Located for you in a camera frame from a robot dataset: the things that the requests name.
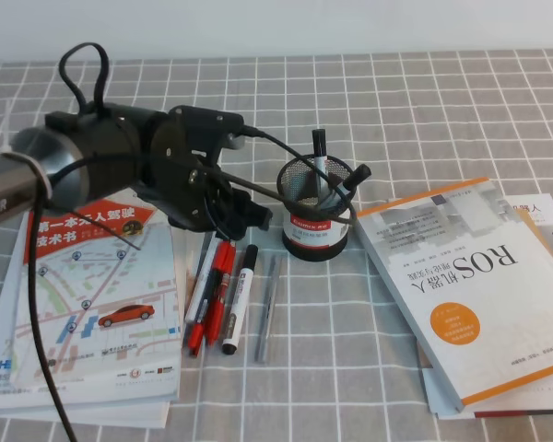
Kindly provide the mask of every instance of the checkered tablecloth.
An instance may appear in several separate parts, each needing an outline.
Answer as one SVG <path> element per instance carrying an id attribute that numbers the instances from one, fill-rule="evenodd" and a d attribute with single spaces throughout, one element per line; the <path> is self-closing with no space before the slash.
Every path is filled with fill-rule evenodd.
<path id="1" fill-rule="evenodd" d="M 68 71 L 91 96 L 98 65 Z M 324 127 L 331 155 L 373 172 L 355 198 L 362 208 L 478 176 L 506 194 L 553 196 L 553 50 L 130 60 L 111 77 L 109 101 L 237 111 L 303 153 L 311 129 Z M 12 132 L 75 108 L 53 62 L 0 64 L 0 131 L 7 99 Z M 288 159 L 256 141 L 225 151 L 221 165 L 274 189 Z M 353 235 L 330 262 L 288 257 L 270 363 L 256 365 L 267 263 L 284 249 L 281 206 L 254 199 L 275 217 L 240 244 L 259 245 L 260 258 L 237 354 L 184 357 L 165 430 L 76 425 L 80 441 L 553 440 L 553 416 L 443 422 L 429 413 L 414 336 Z M 18 223 L 0 227 L 0 289 Z M 65 435 L 60 424 L 0 420 L 0 442 L 31 440 Z"/>

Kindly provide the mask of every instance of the stack of books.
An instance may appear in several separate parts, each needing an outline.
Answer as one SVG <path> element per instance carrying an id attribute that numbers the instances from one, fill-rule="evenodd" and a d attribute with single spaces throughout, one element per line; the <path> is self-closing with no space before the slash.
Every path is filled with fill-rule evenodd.
<path id="1" fill-rule="evenodd" d="M 553 201 L 470 180 L 359 214 L 440 418 L 553 413 Z"/>
<path id="2" fill-rule="evenodd" d="M 161 428 L 178 399 L 187 286 L 203 239 L 131 191 L 44 217 L 36 298 L 43 346 L 72 423 Z M 59 420 L 29 322 L 25 215 L 0 296 L 0 416 Z"/>

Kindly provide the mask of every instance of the red car illustration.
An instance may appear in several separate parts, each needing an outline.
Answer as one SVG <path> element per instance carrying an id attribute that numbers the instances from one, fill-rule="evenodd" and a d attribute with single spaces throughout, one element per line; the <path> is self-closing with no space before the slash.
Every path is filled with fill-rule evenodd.
<path id="1" fill-rule="evenodd" d="M 101 327 L 111 327 L 115 322 L 123 322 L 126 320 L 146 320 L 156 312 L 152 306 L 140 306 L 138 304 L 134 306 L 127 306 L 119 308 L 110 315 L 103 316 L 99 319 L 99 325 Z"/>

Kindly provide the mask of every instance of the marker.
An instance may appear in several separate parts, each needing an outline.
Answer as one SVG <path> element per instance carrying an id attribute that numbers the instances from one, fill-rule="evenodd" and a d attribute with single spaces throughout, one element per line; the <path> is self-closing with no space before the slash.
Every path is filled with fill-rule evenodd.
<path id="1" fill-rule="evenodd" d="M 209 247 L 206 250 L 205 259 L 203 260 L 203 265 L 201 265 L 199 277 L 196 279 L 193 296 L 191 297 L 191 304 L 188 306 L 188 311 L 186 312 L 186 316 L 184 317 L 184 321 L 187 323 L 194 322 L 194 320 L 196 319 L 196 311 L 199 309 L 201 299 L 203 299 L 206 282 L 209 277 L 209 273 L 211 272 L 211 265 L 213 264 L 213 259 L 215 258 L 215 253 L 220 242 L 221 239 L 216 236 L 214 236 L 209 242 Z"/>
<path id="2" fill-rule="evenodd" d="M 246 314 L 246 309 L 248 308 L 250 287 L 252 285 L 254 266 L 256 265 L 257 256 L 258 248 L 253 244 L 250 244 L 246 248 L 246 252 L 243 256 L 240 277 L 238 278 L 236 293 L 233 296 L 233 304 L 231 305 L 231 311 L 229 312 L 228 330 L 226 332 L 226 337 L 223 340 L 223 345 L 221 346 L 221 350 L 225 355 L 233 355 L 238 349 L 241 325 L 243 324 L 243 317 Z"/>
<path id="3" fill-rule="evenodd" d="M 338 189 L 346 196 L 350 195 L 363 181 L 365 181 L 371 175 L 371 169 L 366 164 L 358 166 L 347 178 L 338 184 Z M 336 207 L 342 198 L 335 190 L 331 190 L 327 194 L 323 194 L 317 208 L 320 210 L 331 209 Z"/>
<path id="4" fill-rule="evenodd" d="M 201 304 L 196 311 L 193 330 L 188 340 L 188 348 L 191 350 L 191 355 L 197 356 L 199 353 L 201 342 L 203 341 L 203 336 L 205 334 L 205 321 L 207 313 L 209 311 L 211 301 L 213 300 L 215 290 L 221 283 L 221 275 L 225 273 L 223 269 L 225 269 L 226 262 L 229 259 L 229 250 L 231 247 L 232 246 L 229 241 L 222 241 L 221 244 L 219 244 L 218 251 L 213 259 L 213 266 L 208 276 L 205 293 L 203 294 Z"/>
<path id="5" fill-rule="evenodd" d="M 325 166 L 325 161 L 328 159 L 326 150 L 325 150 L 325 129 L 313 129 L 313 161 L 315 167 L 323 172 L 326 176 L 328 174 L 327 168 Z M 320 177 L 315 175 L 317 182 L 317 196 L 319 197 L 323 193 L 328 192 L 328 183 Z"/>
<path id="6" fill-rule="evenodd" d="M 215 299 L 208 313 L 208 321 L 205 324 L 205 337 L 207 345 L 211 346 L 219 337 L 221 332 L 221 321 L 223 321 L 223 311 L 225 309 L 225 295 L 228 292 L 229 280 L 233 271 L 233 262 L 236 257 L 235 242 L 231 243 L 229 256 L 226 260 L 225 268 L 221 276 L 221 284 L 216 291 Z"/>

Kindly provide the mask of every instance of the orange book stripe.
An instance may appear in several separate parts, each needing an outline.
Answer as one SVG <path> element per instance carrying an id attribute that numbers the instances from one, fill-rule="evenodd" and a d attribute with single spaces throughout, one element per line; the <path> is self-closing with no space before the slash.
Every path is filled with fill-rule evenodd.
<path id="1" fill-rule="evenodd" d="M 451 191 L 456 191 L 457 189 L 462 189 L 464 187 L 473 186 L 475 184 L 479 184 L 483 181 L 488 181 L 489 178 L 475 178 L 474 180 L 468 180 L 459 182 L 458 184 L 452 184 L 450 186 L 440 187 L 439 189 L 433 189 L 428 192 L 423 193 L 417 193 L 412 196 L 408 196 L 407 198 L 402 198 L 401 200 L 393 201 L 392 203 L 387 204 L 381 204 L 376 207 L 372 207 L 371 209 L 366 209 L 358 213 L 358 216 L 365 216 L 370 214 L 375 214 L 377 212 L 381 212 L 381 210 L 386 210 L 391 207 L 395 207 L 400 204 L 409 203 L 410 201 L 419 200 L 420 198 L 428 198 L 430 196 L 438 195 L 439 193 L 446 193 Z"/>
<path id="2" fill-rule="evenodd" d="M 551 375 L 553 375 L 553 366 L 548 366 L 547 368 L 538 370 L 535 373 L 531 373 L 530 375 L 522 376 L 521 378 L 511 380 L 510 382 L 506 382 L 505 384 L 501 384 L 489 390 L 480 391 L 479 393 L 472 394 L 471 396 L 467 396 L 466 398 L 463 398 L 462 402 L 463 402 L 463 405 L 470 405 L 472 403 L 483 401 L 487 398 L 497 396 L 508 390 L 516 389 L 518 387 L 521 387 L 522 385 L 529 384 L 531 382 L 534 382 L 542 378 L 546 378 L 547 376 L 551 376 Z"/>

